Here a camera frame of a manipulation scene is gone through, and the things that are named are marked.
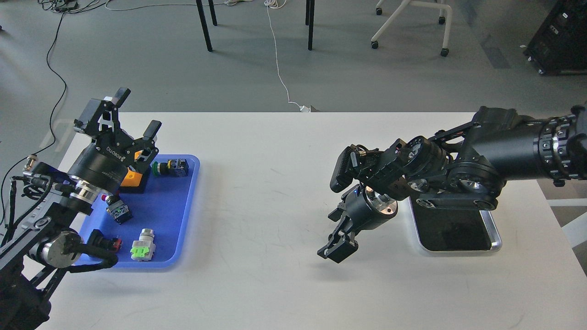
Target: white chair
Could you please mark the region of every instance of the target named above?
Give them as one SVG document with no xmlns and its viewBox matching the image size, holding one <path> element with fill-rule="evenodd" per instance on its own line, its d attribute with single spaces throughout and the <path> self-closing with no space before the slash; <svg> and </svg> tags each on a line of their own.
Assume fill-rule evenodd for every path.
<svg viewBox="0 0 587 330">
<path fill-rule="evenodd" d="M 377 15 L 381 15 L 383 10 L 381 9 L 381 4 L 385 0 L 379 0 L 375 7 L 375 13 Z M 396 19 L 401 12 L 408 5 L 418 6 L 418 7 L 428 7 L 428 8 L 436 8 L 440 9 L 440 17 L 438 18 L 438 24 L 445 24 L 444 27 L 444 40 L 442 43 L 442 51 L 440 52 L 441 56 L 446 57 L 448 55 L 448 37 L 450 36 L 450 26 L 453 23 L 453 9 L 450 8 L 449 5 L 444 3 L 444 0 L 440 0 L 439 2 L 436 0 L 435 2 L 424 2 L 424 1 L 415 1 L 415 0 L 402 0 L 402 3 L 399 7 L 397 7 L 396 11 L 387 19 L 387 21 L 381 26 L 379 31 L 375 33 L 375 35 L 371 38 L 371 48 L 377 49 L 379 47 L 379 42 L 377 39 L 381 36 L 381 34 L 387 29 L 387 27 Z"/>
</svg>

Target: chair leg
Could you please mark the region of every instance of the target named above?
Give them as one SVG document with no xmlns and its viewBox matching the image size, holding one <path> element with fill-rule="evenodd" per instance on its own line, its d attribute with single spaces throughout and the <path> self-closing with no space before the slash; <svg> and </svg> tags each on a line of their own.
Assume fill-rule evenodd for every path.
<svg viewBox="0 0 587 330">
<path fill-rule="evenodd" d="M 444 40 L 442 42 L 442 48 L 448 49 L 448 38 L 450 37 L 450 26 L 453 24 L 453 9 L 449 5 L 445 5 L 444 11 L 446 11 L 446 26 L 444 27 Z"/>
<path fill-rule="evenodd" d="M 396 11 L 393 12 L 391 16 L 385 21 L 385 23 L 381 26 L 379 31 L 373 35 L 371 38 L 371 43 L 376 42 L 377 39 L 381 36 L 383 32 L 387 29 L 387 27 L 403 12 L 404 9 L 412 2 L 412 0 L 402 0 L 402 3 L 399 7 L 397 7 Z"/>
<path fill-rule="evenodd" d="M 210 15 L 212 16 L 212 24 L 214 26 L 218 26 L 218 22 L 216 21 L 216 11 L 214 10 L 214 2 L 212 0 L 208 0 L 208 6 L 210 7 Z"/>
<path fill-rule="evenodd" d="M 448 55 L 448 39 L 450 37 L 450 26 L 453 23 L 453 9 L 446 4 L 437 4 L 435 2 L 413 1 L 412 6 L 442 9 L 446 12 L 446 26 L 444 27 L 444 40 L 442 43 L 442 51 L 440 55 Z"/>
<path fill-rule="evenodd" d="M 445 0 L 439 0 L 439 3 L 441 5 L 444 5 L 444 1 Z M 438 15 L 438 24 L 440 24 L 440 25 L 444 24 L 445 21 L 446 21 L 446 16 L 445 16 L 446 13 L 445 13 L 445 11 L 446 10 L 444 8 L 440 8 L 440 13 Z"/>
<path fill-rule="evenodd" d="M 385 0 L 379 0 L 379 2 L 375 5 L 375 13 L 377 15 L 381 15 L 383 13 L 383 10 L 381 9 L 381 5 L 383 5 L 384 2 L 385 2 Z"/>
</svg>

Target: blue tray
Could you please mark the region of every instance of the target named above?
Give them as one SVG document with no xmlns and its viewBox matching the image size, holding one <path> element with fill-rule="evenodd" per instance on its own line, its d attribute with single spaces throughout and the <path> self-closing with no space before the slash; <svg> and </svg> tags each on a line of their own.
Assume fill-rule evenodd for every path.
<svg viewBox="0 0 587 330">
<path fill-rule="evenodd" d="M 120 198 L 133 213 L 133 218 L 129 221 L 116 223 L 106 212 L 106 202 L 101 198 L 94 202 L 94 211 L 86 217 L 79 234 L 86 242 L 94 229 L 99 229 L 108 239 L 121 238 L 122 248 L 117 254 L 119 261 L 114 268 L 165 268 L 173 265 L 179 258 L 200 160 L 189 154 L 159 154 L 155 157 L 155 161 L 159 163 L 179 158 L 186 159 L 190 167 L 187 177 L 157 177 L 151 173 L 144 193 L 120 193 Z M 139 239 L 143 228 L 154 230 L 153 243 L 157 247 L 151 261 L 141 262 L 130 258 L 130 248 L 133 241 Z M 99 261 L 83 254 L 76 265 L 95 264 Z"/>
</svg>

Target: gray floor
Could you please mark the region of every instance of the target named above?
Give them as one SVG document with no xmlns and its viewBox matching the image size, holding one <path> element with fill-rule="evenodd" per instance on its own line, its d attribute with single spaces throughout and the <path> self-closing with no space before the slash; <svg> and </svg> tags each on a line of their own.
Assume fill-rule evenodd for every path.
<svg viewBox="0 0 587 330">
<path fill-rule="evenodd" d="M 449 0 L 454 22 L 446 58 L 439 55 L 443 26 L 437 11 L 427 8 L 409 7 L 379 39 L 379 49 L 370 48 L 371 36 L 398 0 L 388 0 L 382 16 L 375 15 L 375 0 L 316 1 L 311 52 L 304 0 L 289 0 L 271 11 L 271 19 L 280 73 L 301 105 L 323 112 L 474 112 L 486 105 L 550 117 L 587 101 L 586 76 L 540 76 L 522 54 L 554 2 Z M 119 0 L 110 6 L 160 3 Z M 87 101 L 121 86 L 133 91 L 121 109 L 127 112 L 298 111 L 287 104 L 276 74 L 263 1 L 215 8 L 219 26 L 208 16 L 212 53 L 205 49 L 195 6 L 124 12 L 102 7 L 65 16 L 50 62 L 69 90 L 53 121 L 59 141 L 42 160 L 59 164 L 72 138 L 70 123 Z M 48 141 L 49 114 L 63 86 L 45 55 L 59 18 L 31 1 L 0 2 L 1 175 Z M 396 138 L 392 124 L 389 134 Z M 549 184 L 541 185 L 548 196 Z M 584 185 L 566 191 L 585 196 Z M 557 216 L 564 224 L 565 216 Z"/>
</svg>

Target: black table leg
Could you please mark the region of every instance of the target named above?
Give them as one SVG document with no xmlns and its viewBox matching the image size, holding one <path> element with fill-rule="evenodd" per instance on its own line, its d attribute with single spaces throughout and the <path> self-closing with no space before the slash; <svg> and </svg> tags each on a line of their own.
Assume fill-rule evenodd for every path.
<svg viewBox="0 0 587 330">
<path fill-rule="evenodd" d="M 208 6 L 210 6 L 210 15 L 212 15 L 212 24 L 214 26 L 218 26 L 218 22 L 216 21 L 216 11 L 214 11 L 214 2 L 212 0 L 208 0 Z"/>
<path fill-rule="evenodd" d="M 314 1 L 309 0 L 310 2 L 310 11 L 309 11 L 309 26 L 308 29 L 308 50 L 312 50 L 312 38 L 314 35 Z"/>
<path fill-rule="evenodd" d="M 202 6 L 202 0 L 195 0 L 195 4 L 198 6 L 198 14 L 200 14 L 202 31 L 204 31 L 204 39 L 206 40 L 206 48 L 208 48 L 208 51 L 211 52 L 212 44 L 210 43 L 210 34 L 208 33 L 208 25 L 206 24 L 206 17 L 204 16 L 204 6 Z"/>
<path fill-rule="evenodd" d="M 306 0 L 306 25 L 310 24 L 310 0 Z"/>
</svg>

